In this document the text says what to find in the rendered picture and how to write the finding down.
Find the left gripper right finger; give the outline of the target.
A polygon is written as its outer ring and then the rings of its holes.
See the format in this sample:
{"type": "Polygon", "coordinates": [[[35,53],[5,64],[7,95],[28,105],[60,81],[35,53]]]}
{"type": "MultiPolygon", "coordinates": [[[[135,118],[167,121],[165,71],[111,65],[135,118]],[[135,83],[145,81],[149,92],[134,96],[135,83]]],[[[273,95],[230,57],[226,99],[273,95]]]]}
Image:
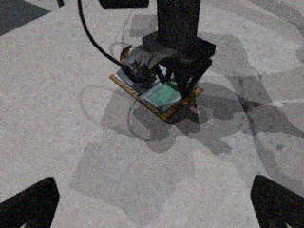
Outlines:
{"type": "Polygon", "coordinates": [[[260,228],[304,228],[304,198],[293,191],[256,175],[250,198],[260,228]]]}

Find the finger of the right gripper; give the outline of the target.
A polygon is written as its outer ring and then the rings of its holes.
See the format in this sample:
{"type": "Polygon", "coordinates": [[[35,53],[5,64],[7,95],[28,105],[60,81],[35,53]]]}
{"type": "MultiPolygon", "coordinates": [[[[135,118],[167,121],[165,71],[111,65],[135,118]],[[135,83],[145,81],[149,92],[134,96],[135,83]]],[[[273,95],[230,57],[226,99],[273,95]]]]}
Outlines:
{"type": "Polygon", "coordinates": [[[180,95],[183,99],[187,98],[190,95],[196,82],[200,79],[200,77],[204,74],[204,72],[209,68],[209,66],[212,65],[211,59],[202,58],[201,61],[204,62],[205,66],[202,67],[201,69],[199,69],[198,71],[194,72],[187,78],[182,79],[179,76],[174,74],[174,78],[177,83],[178,89],[180,91],[180,95]],[[192,79],[190,81],[189,86],[187,87],[187,83],[191,77],[192,77],[192,79]],[[186,90],[186,87],[187,87],[187,90],[186,90]]]}
{"type": "Polygon", "coordinates": [[[165,77],[163,76],[162,71],[159,66],[157,66],[155,68],[155,70],[157,71],[157,73],[158,73],[157,76],[159,77],[162,84],[164,84],[165,82],[170,80],[171,75],[172,75],[172,72],[170,70],[168,70],[168,69],[166,70],[165,77]]]}

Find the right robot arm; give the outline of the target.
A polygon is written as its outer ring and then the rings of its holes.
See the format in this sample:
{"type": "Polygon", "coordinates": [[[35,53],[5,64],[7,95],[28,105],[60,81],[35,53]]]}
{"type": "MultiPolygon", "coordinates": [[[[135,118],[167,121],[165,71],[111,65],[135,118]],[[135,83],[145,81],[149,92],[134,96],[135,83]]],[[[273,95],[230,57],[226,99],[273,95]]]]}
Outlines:
{"type": "MultiPolygon", "coordinates": [[[[148,8],[149,0],[99,0],[101,6],[104,9],[130,9],[130,8],[148,8]]],[[[200,4],[200,0],[157,0],[157,5],[166,10],[167,14],[170,10],[182,10],[182,16],[186,16],[186,11],[194,10],[196,6],[200,4]]],[[[130,59],[129,64],[134,69],[139,67],[135,59],[130,59]]],[[[140,94],[143,89],[147,90],[157,80],[157,71],[154,69],[150,74],[146,73],[141,81],[132,82],[128,76],[119,69],[115,73],[123,82],[140,94]]]]}

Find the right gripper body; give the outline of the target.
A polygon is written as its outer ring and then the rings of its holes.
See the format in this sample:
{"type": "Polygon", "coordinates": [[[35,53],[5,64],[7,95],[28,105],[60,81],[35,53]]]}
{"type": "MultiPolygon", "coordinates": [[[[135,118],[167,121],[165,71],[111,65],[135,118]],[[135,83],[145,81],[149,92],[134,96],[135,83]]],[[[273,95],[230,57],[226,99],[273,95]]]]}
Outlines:
{"type": "Polygon", "coordinates": [[[165,9],[157,5],[158,30],[142,38],[142,45],[135,47],[121,62],[129,66],[128,72],[142,83],[142,77],[161,65],[184,79],[205,67],[202,58],[215,55],[216,45],[199,37],[200,4],[182,16],[181,10],[165,9]],[[139,67],[129,64],[135,59],[139,67]]]}

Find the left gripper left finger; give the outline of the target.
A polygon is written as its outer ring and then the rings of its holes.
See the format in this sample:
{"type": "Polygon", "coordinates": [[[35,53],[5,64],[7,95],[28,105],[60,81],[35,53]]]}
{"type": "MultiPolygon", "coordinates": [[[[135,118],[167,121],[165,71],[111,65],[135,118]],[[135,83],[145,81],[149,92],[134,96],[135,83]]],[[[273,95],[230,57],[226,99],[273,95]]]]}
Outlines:
{"type": "Polygon", "coordinates": [[[59,191],[53,177],[46,177],[0,203],[0,228],[50,228],[59,191]]]}

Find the clear plastic sheet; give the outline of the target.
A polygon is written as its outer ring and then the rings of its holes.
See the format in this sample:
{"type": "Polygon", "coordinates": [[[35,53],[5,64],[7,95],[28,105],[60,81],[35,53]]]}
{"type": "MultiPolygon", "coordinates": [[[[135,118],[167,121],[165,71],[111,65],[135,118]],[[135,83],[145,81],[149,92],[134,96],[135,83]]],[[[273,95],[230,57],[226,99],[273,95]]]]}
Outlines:
{"type": "MultiPolygon", "coordinates": [[[[163,66],[161,66],[161,65],[159,65],[159,67],[160,67],[160,69],[161,69],[162,74],[163,74],[163,75],[166,74],[166,68],[163,67],[163,66]]],[[[115,75],[118,79],[120,79],[115,73],[114,73],[114,75],[115,75]]],[[[121,79],[120,79],[120,80],[121,80],[121,79]]],[[[122,81],[122,80],[121,80],[121,81],[122,81]]]]}

